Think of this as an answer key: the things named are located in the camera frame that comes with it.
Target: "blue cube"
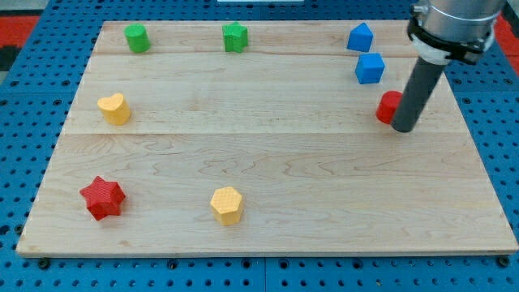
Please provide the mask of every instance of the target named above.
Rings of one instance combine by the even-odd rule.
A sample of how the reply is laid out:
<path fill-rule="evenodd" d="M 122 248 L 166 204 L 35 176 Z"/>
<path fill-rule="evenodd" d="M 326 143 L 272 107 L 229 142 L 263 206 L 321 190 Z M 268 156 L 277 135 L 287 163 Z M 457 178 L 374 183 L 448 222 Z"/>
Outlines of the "blue cube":
<path fill-rule="evenodd" d="M 366 23 L 361 23 L 350 32 L 350 38 L 348 38 L 348 45 L 346 48 L 361 52 L 369 52 L 372 41 L 373 32 L 371 32 Z"/>
<path fill-rule="evenodd" d="M 380 54 L 362 54 L 358 56 L 355 75 L 360 84 L 379 83 L 384 68 L 384 60 Z"/>

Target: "yellow hexagon block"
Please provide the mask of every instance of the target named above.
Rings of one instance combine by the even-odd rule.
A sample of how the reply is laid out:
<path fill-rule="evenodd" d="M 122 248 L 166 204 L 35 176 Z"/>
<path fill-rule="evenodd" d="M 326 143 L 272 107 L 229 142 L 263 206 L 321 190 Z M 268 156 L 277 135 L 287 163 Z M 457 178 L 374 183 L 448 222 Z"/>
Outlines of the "yellow hexagon block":
<path fill-rule="evenodd" d="M 233 225 L 240 221 L 243 212 L 243 196 L 233 187 L 214 191 L 211 199 L 212 215 L 221 225 Z"/>
<path fill-rule="evenodd" d="M 102 97 L 97 101 L 97 107 L 103 113 L 107 123 L 121 126 L 127 122 L 131 115 L 130 108 L 121 93 L 115 93 L 111 97 Z"/>

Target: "green cylinder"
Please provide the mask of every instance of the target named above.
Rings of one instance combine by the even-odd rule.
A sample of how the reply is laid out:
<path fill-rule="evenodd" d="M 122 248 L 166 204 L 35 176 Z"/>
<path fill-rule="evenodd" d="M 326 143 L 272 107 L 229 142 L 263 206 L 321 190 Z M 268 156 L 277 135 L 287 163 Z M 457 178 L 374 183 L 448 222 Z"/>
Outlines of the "green cylinder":
<path fill-rule="evenodd" d="M 124 29 L 130 50 L 134 53 L 143 53 L 150 47 L 146 28 L 142 24 L 130 24 Z"/>

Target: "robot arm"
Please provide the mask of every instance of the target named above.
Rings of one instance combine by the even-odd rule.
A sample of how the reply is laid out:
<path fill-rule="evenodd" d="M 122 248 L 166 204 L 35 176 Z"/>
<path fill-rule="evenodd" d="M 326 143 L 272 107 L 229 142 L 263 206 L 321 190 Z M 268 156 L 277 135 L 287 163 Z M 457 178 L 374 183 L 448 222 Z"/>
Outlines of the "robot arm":
<path fill-rule="evenodd" d="M 494 23 L 505 0 L 420 0 L 411 6 L 407 32 L 419 58 L 393 120 L 413 130 L 423 107 L 451 60 L 474 65 L 494 42 Z"/>

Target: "black cylinder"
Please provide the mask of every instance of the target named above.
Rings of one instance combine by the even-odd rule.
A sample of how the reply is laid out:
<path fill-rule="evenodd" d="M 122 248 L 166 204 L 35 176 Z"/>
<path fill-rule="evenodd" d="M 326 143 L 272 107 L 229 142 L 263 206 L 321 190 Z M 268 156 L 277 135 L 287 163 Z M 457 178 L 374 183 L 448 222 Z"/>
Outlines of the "black cylinder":
<path fill-rule="evenodd" d="M 393 129 L 403 133 L 413 130 L 444 68 L 445 65 L 431 64 L 418 57 L 397 111 L 392 117 Z"/>

